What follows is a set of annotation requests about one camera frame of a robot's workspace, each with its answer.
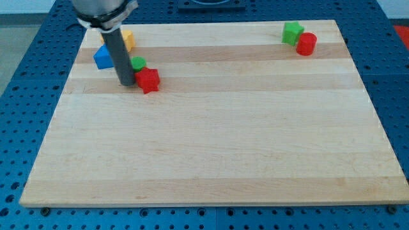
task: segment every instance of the yellow cube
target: yellow cube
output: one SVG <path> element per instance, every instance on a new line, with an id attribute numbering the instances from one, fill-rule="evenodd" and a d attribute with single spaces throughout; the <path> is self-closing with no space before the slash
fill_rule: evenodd
<path id="1" fill-rule="evenodd" d="M 134 34 L 130 30 L 123 30 L 122 31 L 122 38 L 123 41 L 125 42 L 125 47 L 127 48 L 127 51 L 130 52 L 132 48 L 136 47 L 136 42 L 134 38 Z M 104 39 L 102 36 L 100 36 L 101 43 L 104 44 Z"/>

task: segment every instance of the green block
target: green block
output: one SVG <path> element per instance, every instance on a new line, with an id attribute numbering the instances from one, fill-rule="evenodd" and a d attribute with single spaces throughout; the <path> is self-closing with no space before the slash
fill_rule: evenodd
<path id="1" fill-rule="evenodd" d="M 304 27 L 300 26 L 298 22 L 286 22 L 282 31 L 282 43 L 295 46 L 303 32 Z"/>
<path id="2" fill-rule="evenodd" d="M 130 62 L 135 73 L 141 71 L 146 66 L 146 60 L 143 57 L 133 57 Z"/>

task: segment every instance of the wooden plank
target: wooden plank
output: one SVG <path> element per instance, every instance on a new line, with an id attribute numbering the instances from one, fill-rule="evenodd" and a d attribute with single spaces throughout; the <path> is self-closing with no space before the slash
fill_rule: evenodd
<path id="1" fill-rule="evenodd" d="M 335 22 L 300 23 L 318 35 L 309 57 L 281 44 L 283 22 L 124 26 L 131 55 L 159 69 L 160 92 L 147 95 L 96 70 L 99 35 L 88 31 L 20 203 L 407 203 Z"/>

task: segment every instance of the blue cube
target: blue cube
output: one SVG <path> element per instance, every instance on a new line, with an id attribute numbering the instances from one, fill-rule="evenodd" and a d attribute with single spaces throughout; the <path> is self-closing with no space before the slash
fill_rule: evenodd
<path id="1" fill-rule="evenodd" d="M 114 67 L 107 46 L 105 44 L 101 46 L 95 53 L 94 60 L 99 70 Z"/>

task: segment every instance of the blue perforated table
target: blue perforated table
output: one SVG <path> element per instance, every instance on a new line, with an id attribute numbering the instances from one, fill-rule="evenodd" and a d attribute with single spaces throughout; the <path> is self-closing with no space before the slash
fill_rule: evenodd
<path id="1" fill-rule="evenodd" d="M 248 0 L 178 12 L 140 1 L 127 24 L 335 19 L 409 178 L 409 53 L 375 0 Z M 409 206 L 25 209 L 18 204 L 85 29 L 57 0 L 0 99 L 0 229 L 409 229 Z"/>

